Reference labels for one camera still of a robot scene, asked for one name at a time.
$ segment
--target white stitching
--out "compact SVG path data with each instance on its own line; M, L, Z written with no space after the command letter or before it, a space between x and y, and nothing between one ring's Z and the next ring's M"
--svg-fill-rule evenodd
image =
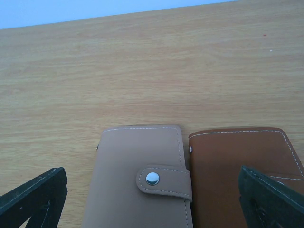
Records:
M280 132L280 133L282 134L282 136L284 137L284 140L285 140L285 142L286 142L286 144L287 144L287 146L288 146L288 148L289 148L289 150L290 150L292 156L294 157L294 161L295 161L297 167L299 168L299 171L300 171L300 173L301 173L301 176L304 177L303 172L302 172L302 170L301 170L301 168L300 168L300 166L299 166L299 163L298 163L297 159L295 158L295 155L294 155L294 153L293 153L293 151L292 151L292 149L291 149L291 147L290 147L290 145L289 145L287 139L285 138L284 133L281 132L281 131L277 131L277 130L256 130L256 131L234 131L234 132L208 132L208 133L202 133L202 134L195 134L195 135L191 136L191 137L189 138L189 140L190 140L192 137L194 137L194 136L205 135L205 134L247 133L247 132Z
M187 208L186 208L186 201L184 200L185 203L185 213L186 213L186 224L187 224L187 228L189 228L188 226L188 216L187 216Z
M180 171L180 170L163 169L163 168L150 168L149 167L149 168L145 168L143 171L145 171L146 169L176 171L176 172L183 172L183 173L185 173L187 175L190 175L190 173L188 173L188 172L184 172L184 171Z
M288 179L288 180L296 180L296 181L304 181L302 179L295 179L295 178L288 178L288 177L274 177L274 176L270 176L270 177L273 177L273 178L280 178L280 179Z
M116 131L116 130L133 130L133 129L175 129L177 131L177 129L175 127L133 127L133 128L115 128L115 129L109 129L106 131L103 131L102 133L105 132L110 132L110 131Z
M177 193L177 194L185 195L185 196L188 196L188 197L192 198L190 195L185 194L185 193L181 193L181 192L168 191L168 190L146 189L146 188L142 185L142 183L141 183L142 174L143 174L143 172L144 172L146 169L144 169L144 170L141 172L141 174L139 175L139 179L138 179L138 180L139 180L139 183L140 183L140 185L141 185L141 187L142 187L143 189L145 189L145 190L150 190L150 191L162 191L162 192Z
M180 148L180 141L179 141L179 132L175 127L136 127L136 128L116 128L116 129L109 129L106 131L103 131L101 134L105 133L105 132L109 132L109 131L116 131L116 130L131 130L131 129L175 129L177 132L177 142L179 145L179 154L180 154L180 167L182 168L181 165L181 148ZM186 208L186 200L184 200L185 203L185 212L186 212L186 224L187 224L187 228L189 228L188 226L188 217L187 217L187 208Z

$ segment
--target leather wallet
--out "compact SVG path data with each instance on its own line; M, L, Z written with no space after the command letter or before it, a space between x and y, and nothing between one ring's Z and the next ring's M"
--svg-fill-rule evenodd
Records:
M99 142L82 227L192 228L191 194L179 127L111 128Z
M246 228L239 203L241 166L254 168L304 194L303 166L279 128L217 129L189 136L196 228Z

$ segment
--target card holder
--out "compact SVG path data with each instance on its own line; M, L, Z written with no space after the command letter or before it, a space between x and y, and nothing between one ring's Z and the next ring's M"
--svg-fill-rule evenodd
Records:
M82 228L192 228L191 201L178 126L111 128L99 142Z
M254 168L304 194L303 166L279 128L216 129L189 136L196 228L246 228L239 203L241 166Z

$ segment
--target brown leather wallet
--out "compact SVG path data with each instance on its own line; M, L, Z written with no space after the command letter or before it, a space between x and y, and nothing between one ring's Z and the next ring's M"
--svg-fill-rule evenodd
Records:
M178 126L112 128L99 142L82 227L193 228L191 201Z
M279 128L217 129L189 136L196 228L246 228L239 203L242 165L304 193L303 166Z

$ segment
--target wallet flap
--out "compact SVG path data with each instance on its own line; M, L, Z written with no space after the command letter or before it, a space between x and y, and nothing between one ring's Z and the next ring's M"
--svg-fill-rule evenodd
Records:
M149 174L157 176L155 184L148 183ZM144 193L175 196L192 202L190 171L186 169L149 165L138 171L136 184Z

